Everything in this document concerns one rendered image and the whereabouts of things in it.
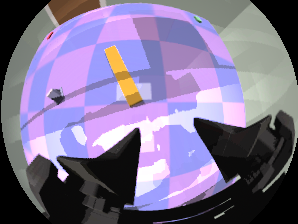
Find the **yellow bar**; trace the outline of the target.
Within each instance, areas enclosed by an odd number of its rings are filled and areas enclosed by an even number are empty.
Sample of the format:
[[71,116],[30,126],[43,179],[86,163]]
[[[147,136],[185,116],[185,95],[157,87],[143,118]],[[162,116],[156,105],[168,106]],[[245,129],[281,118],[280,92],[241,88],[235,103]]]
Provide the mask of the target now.
[[116,47],[112,45],[112,47],[106,48],[105,53],[108,56],[110,65],[112,65],[114,76],[117,77],[116,80],[120,84],[120,89],[124,93],[126,100],[128,100],[129,108],[141,103],[142,99],[137,91],[136,84],[134,84],[132,77],[129,76],[129,71],[126,69],[124,61],[121,60],[122,57]]

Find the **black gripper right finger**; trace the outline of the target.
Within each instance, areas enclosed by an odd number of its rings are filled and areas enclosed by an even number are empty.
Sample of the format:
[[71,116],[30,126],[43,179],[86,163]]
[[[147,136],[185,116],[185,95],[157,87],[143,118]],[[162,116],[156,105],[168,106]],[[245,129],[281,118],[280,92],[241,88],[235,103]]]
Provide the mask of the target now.
[[271,115],[267,115],[265,119],[245,128],[194,117],[193,127],[216,161],[223,179],[229,183],[238,177],[238,169],[250,156],[258,136],[270,127],[270,120]]

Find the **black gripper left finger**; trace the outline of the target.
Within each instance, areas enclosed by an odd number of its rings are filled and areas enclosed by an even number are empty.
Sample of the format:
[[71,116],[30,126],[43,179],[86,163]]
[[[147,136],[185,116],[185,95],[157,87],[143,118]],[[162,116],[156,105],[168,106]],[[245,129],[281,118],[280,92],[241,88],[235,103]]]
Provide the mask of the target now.
[[133,206],[141,153],[140,144],[140,128],[136,127],[108,151],[101,153],[101,156],[98,155],[93,159],[59,156],[56,160],[68,176],[100,184],[124,201],[125,205]]

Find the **light green flat bar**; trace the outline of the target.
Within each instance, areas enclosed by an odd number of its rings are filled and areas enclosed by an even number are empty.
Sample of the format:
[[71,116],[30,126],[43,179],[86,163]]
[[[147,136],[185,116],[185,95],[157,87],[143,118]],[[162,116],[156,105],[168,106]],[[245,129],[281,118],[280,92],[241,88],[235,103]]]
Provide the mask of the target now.
[[196,15],[193,15],[193,18],[194,18],[194,20],[196,20],[196,22],[198,22],[198,23],[201,23],[201,22],[202,22],[202,20],[201,20],[200,18],[197,18]]

